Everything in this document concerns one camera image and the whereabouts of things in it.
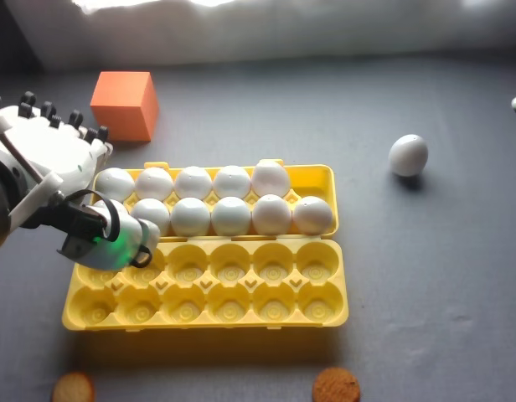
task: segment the orange cube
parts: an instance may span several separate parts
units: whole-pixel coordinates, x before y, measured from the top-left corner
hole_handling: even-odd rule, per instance
[[[150,73],[102,71],[90,108],[110,141],[151,141],[159,105]]]

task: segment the cookie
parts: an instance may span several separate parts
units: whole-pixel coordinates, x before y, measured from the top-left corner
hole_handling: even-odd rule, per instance
[[[94,402],[94,385],[83,373],[68,373],[55,384],[51,402]]]
[[[313,402],[359,402],[359,382],[345,368],[326,368],[314,381],[312,400]]]

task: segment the egg carton cup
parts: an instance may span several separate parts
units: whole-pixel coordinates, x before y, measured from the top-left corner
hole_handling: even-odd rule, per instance
[[[336,327],[348,318],[342,251],[331,240],[193,239],[157,246],[143,269],[76,265],[71,330]]]
[[[276,162],[284,165],[284,162],[280,159],[275,159]],[[144,164],[144,168],[161,168],[170,174],[173,178],[173,181],[176,180],[178,174],[183,170],[182,168],[169,168],[166,162],[147,162]],[[243,167],[249,176],[252,176],[252,172],[254,167]],[[291,165],[284,166],[286,169],[288,176],[290,177],[290,181],[292,183],[292,188],[290,191],[283,197],[287,202],[288,207],[293,212],[297,202],[306,196],[315,196],[323,199],[333,211],[333,222],[326,230],[324,234],[321,235],[322,239],[331,239],[333,235],[338,230],[338,207],[336,204],[336,191],[334,187],[334,174],[333,170],[326,165]],[[221,169],[221,167],[206,167],[205,170],[213,180],[217,172]],[[126,169],[128,173],[131,174],[133,180],[137,180],[139,174],[141,174],[143,169]],[[173,191],[167,198],[163,200],[163,203],[168,208],[169,212],[172,213],[174,205],[181,198],[176,195]],[[254,209],[256,201],[260,199],[254,191],[251,191],[243,198],[250,211]],[[93,194],[91,203],[94,204],[98,201],[99,198]],[[126,207],[128,212],[132,211],[133,206],[140,200],[136,193],[133,193],[130,197],[128,197],[124,202],[124,206]],[[219,196],[212,190],[206,198],[204,198],[204,203],[209,209],[211,213],[214,210],[214,206],[219,202]],[[299,229],[292,222],[290,229],[288,230],[286,235],[302,235]],[[222,236],[218,236],[213,226],[210,224],[209,232],[207,236],[209,239],[212,238],[222,238]],[[247,240],[263,240],[270,238],[270,236],[259,235],[256,233],[253,225],[250,226],[250,230],[248,234],[244,234],[241,236],[236,236],[236,239],[247,239]],[[179,241],[184,240],[185,237],[177,237],[172,229],[172,226],[169,229],[168,235],[163,236],[161,241]]]

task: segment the robotic arm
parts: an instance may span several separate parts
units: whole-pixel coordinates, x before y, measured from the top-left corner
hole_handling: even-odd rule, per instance
[[[103,194],[87,189],[112,153],[106,127],[81,126],[73,111],[68,123],[26,92],[18,106],[1,108],[0,245],[18,227],[53,226],[66,234],[67,258],[98,270],[144,267],[159,241],[155,224],[119,213]],[[106,208],[80,203],[96,193]]]

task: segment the table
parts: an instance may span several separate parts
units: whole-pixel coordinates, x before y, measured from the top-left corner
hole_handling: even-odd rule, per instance
[[[94,125],[98,72],[2,76]],[[108,166],[326,163],[336,173],[350,317],[339,328],[69,332],[72,263],[55,229],[0,249],[0,401],[48,400],[70,370],[98,400],[304,401],[327,366],[364,401],[516,402],[516,58],[306,59],[153,70],[149,144]],[[387,171],[394,141],[423,136],[419,181]]]

